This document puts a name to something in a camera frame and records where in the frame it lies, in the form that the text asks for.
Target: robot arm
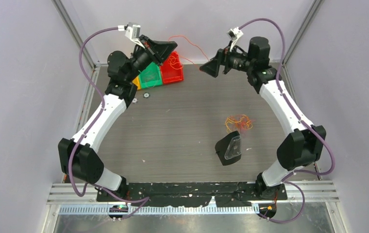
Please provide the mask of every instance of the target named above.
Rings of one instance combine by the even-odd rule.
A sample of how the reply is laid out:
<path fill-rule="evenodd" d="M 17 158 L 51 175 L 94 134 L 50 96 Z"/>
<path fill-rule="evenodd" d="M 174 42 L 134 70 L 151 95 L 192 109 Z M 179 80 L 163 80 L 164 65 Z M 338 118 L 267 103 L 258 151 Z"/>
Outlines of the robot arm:
<path fill-rule="evenodd" d="M 116 119 L 129 107 L 136 94 L 137 86 L 132 81 L 151 62 L 161 65 L 177 47 L 176 42 L 153 41 L 145 35 L 138 36 L 140 25 L 129 23 L 118 26 L 119 31 L 126 31 L 126 36 L 136 46 L 131 57 L 128 58 L 121 51 L 114 51 L 108 58 L 107 73 L 110 77 L 105 90 L 105 106 L 102 114 L 81 140 L 74 155 L 73 176 L 87 183 L 108 188 L 116 193 L 126 186 L 126 179 L 104 167 L 97 155 L 100 144 Z M 58 145 L 62 171 L 68 174 L 68 162 L 71 151 L 75 147 L 75 140 L 84 135 L 86 128 L 101 111 L 100 105 L 87 123 L 71 139 L 63 138 Z"/>
<path fill-rule="evenodd" d="M 219 49 L 216 56 L 202 65 L 200 70 L 213 77 L 218 76 L 220 66 L 224 66 L 223 74 L 227 74 L 231 69 L 246 72 L 249 84 L 277 116 L 286 138 L 277 149 L 277 160 L 260 173 L 255 182 L 256 192 L 261 197 L 268 198 L 274 195 L 275 189 L 290 172 L 319 160 L 323 148 L 322 143 L 298 121 L 285 97 L 292 103 L 301 119 L 308 122 L 323 139 L 326 137 L 326 131 L 323 126 L 314 126 L 304 116 L 286 91 L 281 78 L 276 77 L 277 70 L 269 65 L 270 45 L 266 38 L 253 37 L 248 52 L 245 52 L 235 45 L 243 33 L 235 28 L 229 30 L 228 34 L 231 38 L 229 45 Z M 278 88 L 276 78 L 283 87 L 282 92 Z"/>

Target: black object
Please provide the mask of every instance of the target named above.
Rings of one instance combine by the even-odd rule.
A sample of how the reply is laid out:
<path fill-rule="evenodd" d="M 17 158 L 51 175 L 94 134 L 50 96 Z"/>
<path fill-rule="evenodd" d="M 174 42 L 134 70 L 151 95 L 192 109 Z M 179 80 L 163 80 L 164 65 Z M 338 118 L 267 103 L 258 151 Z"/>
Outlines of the black object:
<path fill-rule="evenodd" d="M 279 200 L 287 200 L 285 186 L 276 189 Z M 261 198 L 255 191 L 254 183 L 247 182 L 193 182 L 193 183 L 129 183 L 126 195 L 118 195 L 126 200 L 150 197 L 145 206 L 165 207 L 207 206 L 215 197 L 217 207 L 251 206 L 249 201 L 273 200 L 276 192 L 268 198 Z M 98 192 L 98 202 L 114 201 L 105 192 Z"/>
<path fill-rule="evenodd" d="M 129 211 L 128 205 L 114 205 L 109 208 L 109 217 L 111 219 L 121 218 Z"/>
<path fill-rule="evenodd" d="M 233 131 L 215 145 L 216 154 L 223 166 L 234 164 L 242 158 L 241 138 L 238 131 Z"/>
<path fill-rule="evenodd" d="M 127 107 L 133 101 L 137 90 L 132 81 L 150 63 L 154 62 L 160 66 L 177 47 L 174 41 L 153 41 L 145 35 L 141 35 L 139 40 L 145 48 L 136 45 L 130 58 L 121 51 L 114 51 L 107 57 L 110 82 L 105 94 L 119 96 L 119 99 L 125 100 Z"/>
<path fill-rule="evenodd" d="M 275 192 L 281 188 L 282 184 L 272 187 L 266 186 L 262 174 L 263 173 L 260 172 L 259 175 L 257 175 L 256 181 L 254 183 L 254 190 L 260 198 L 266 200 L 273 197 Z"/>
<path fill-rule="evenodd" d="M 220 65 L 222 65 L 224 66 L 223 74 L 227 74 L 231 69 L 246 72 L 249 84 L 259 94 L 263 84 L 276 79 L 277 70 L 269 65 L 269 41 L 259 36 L 251 38 L 248 52 L 245 52 L 239 46 L 235 46 L 230 51 L 231 43 L 229 42 L 229 45 L 224 49 L 219 49 L 214 58 L 200 67 L 200 71 L 217 77 Z"/>
<path fill-rule="evenodd" d="M 114 195 L 118 197 L 122 197 L 123 199 L 126 197 L 127 192 L 129 191 L 129 186 L 127 185 L 127 180 L 123 176 L 121 177 L 120 186 L 116 191 L 109 190 Z M 103 197 L 111 198 L 112 200 L 115 200 L 108 192 L 102 191 L 101 188 L 95 187 L 95 189 L 100 192 Z"/>
<path fill-rule="evenodd" d="M 321 138 L 326 138 L 323 126 L 311 126 Z M 307 166 L 320 158 L 323 144 L 308 129 L 296 129 L 290 133 L 277 149 L 277 159 L 280 165 L 288 171 L 299 166 Z"/>
<path fill-rule="evenodd" d="M 68 161 L 75 146 L 74 140 L 62 138 L 59 142 L 59 157 L 62 172 L 68 175 Z M 79 145 L 73 158 L 73 176 L 88 183 L 96 183 L 104 170 L 104 164 L 89 144 Z"/>

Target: tangled rubber band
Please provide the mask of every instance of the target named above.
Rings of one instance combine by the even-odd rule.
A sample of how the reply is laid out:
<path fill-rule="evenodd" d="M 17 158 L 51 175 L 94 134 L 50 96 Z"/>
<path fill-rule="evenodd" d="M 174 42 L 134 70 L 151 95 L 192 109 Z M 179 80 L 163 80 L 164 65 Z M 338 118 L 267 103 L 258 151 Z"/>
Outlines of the tangled rubber band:
<path fill-rule="evenodd" d="M 244 132 L 245 130 L 249 130 L 253 128 L 252 120 L 245 114 L 230 116 L 226 118 L 225 121 L 226 132 L 231 133 L 235 130 L 239 132 Z"/>

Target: gray wooden table surface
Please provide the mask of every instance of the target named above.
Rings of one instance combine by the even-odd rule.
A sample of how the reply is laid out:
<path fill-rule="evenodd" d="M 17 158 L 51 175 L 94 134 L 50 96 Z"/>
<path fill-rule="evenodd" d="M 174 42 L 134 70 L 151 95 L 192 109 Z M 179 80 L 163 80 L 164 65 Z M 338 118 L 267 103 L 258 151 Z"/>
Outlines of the gray wooden table surface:
<path fill-rule="evenodd" d="M 101 90 L 109 81 L 106 69 L 99 73 Z M 183 82 L 139 90 L 136 98 L 98 152 L 108 169 L 129 182 L 255 181 L 276 160 L 284 139 L 275 114 L 243 72 L 212 78 L 186 65 Z M 99 103 L 95 93 L 90 114 Z M 253 119 L 253 128 L 242 136 L 241 160 L 222 166 L 214 147 L 227 134 L 226 118 L 238 114 Z M 315 178 L 298 174 L 291 180 Z"/>

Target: gray wall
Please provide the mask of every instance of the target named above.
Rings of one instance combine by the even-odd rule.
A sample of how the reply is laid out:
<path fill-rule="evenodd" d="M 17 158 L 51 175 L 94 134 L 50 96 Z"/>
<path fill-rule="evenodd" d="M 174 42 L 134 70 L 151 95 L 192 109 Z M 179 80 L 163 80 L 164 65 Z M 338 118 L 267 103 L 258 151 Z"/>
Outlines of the gray wall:
<path fill-rule="evenodd" d="M 0 233 L 38 231 L 87 82 L 50 0 L 0 0 Z"/>
<path fill-rule="evenodd" d="M 230 28 L 259 17 L 271 18 L 280 24 L 290 45 L 312 0 L 62 0 L 83 38 L 103 28 L 125 25 L 129 21 L 142 26 L 141 33 L 154 40 L 167 40 L 182 34 L 199 45 L 209 57 L 229 43 L 226 32 Z M 270 58 L 279 60 L 279 33 L 267 22 L 258 22 L 244 30 L 239 45 L 247 49 L 253 36 L 269 38 Z M 196 63 L 205 63 L 201 52 L 182 38 L 177 41 L 180 55 Z M 89 52 L 101 62 L 113 50 L 130 54 L 133 42 L 124 32 L 108 33 L 92 40 Z"/>
<path fill-rule="evenodd" d="M 325 1 L 288 68 L 299 106 L 327 129 L 348 223 L 369 232 L 369 1 Z"/>

